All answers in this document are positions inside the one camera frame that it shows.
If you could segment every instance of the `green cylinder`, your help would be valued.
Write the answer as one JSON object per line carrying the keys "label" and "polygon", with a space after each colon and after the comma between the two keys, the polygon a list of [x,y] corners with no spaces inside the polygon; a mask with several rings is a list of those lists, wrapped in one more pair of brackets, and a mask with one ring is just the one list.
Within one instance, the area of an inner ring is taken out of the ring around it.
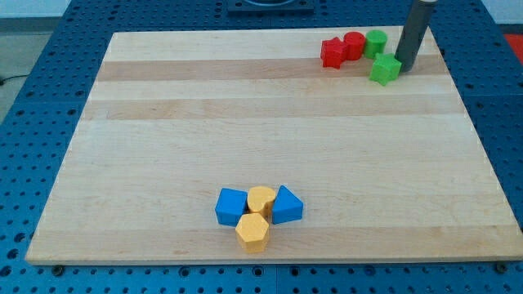
{"label": "green cylinder", "polygon": [[387,44],[387,34],[381,30],[374,29],[365,34],[365,49],[363,55],[370,59],[376,58],[376,53],[383,53]]}

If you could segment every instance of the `black cable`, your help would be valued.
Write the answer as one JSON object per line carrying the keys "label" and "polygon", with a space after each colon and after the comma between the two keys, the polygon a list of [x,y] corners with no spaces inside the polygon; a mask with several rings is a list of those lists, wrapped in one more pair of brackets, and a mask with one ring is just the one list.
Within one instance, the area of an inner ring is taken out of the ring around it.
{"label": "black cable", "polygon": [[10,79],[13,79],[13,78],[26,78],[28,76],[29,76],[28,74],[21,74],[21,75],[12,76],[12,77],[9,77],[9,78],[0,79],[0,86],[3,86],[3,84],[5,84],[6,81],[8,81]]}

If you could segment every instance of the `wooden table surface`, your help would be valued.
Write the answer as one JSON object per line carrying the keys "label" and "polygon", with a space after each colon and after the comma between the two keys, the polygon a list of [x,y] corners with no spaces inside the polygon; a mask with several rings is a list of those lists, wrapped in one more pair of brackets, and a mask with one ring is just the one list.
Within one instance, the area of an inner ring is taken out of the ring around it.
{"label": "wooden table surface", "polygon": [[[321,67],[350,30],[116,33],[27,261],[178,265],[491,261],[523,236],[436,42],[382,87]],[[246,254],[222,187],[286,184],[303,220]]]}

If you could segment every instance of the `blue pegboard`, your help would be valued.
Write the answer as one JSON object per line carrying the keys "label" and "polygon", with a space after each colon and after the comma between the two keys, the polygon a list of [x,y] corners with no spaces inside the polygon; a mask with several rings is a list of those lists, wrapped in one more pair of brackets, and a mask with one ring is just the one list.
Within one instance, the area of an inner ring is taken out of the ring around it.
{"label": "blue pegboard", "polygon": [[[226,4],[71,2],[0,126],[0,293],[523,292],[523,262],[498,270],[486,262],[71,266],[59,277],[28,265],[24,255],[113,32],[401,25],[409,9],[409,0],[316,0],[312,14],[229,16]],[[431,29],[522,224],[523,68],[480,0],[440,0]]]}

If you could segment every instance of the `yellow hexagonal prism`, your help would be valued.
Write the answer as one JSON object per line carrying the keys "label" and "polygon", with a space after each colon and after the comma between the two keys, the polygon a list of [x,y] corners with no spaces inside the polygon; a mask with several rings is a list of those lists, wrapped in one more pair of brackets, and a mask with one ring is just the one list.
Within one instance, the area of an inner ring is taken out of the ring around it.
{"label": "yellow hexagonal prism", "polygon": [[244,214],[236,226],[236,238],[247,253],[263,252],[269,242],[269,223],[259,213]]}
{"label": "yellow hexagonal prism", "polygon": [[267,217],[270,215],[275,199],[276,191],[274,189],[265,186],[252,187],[247,193],[248,210]]}

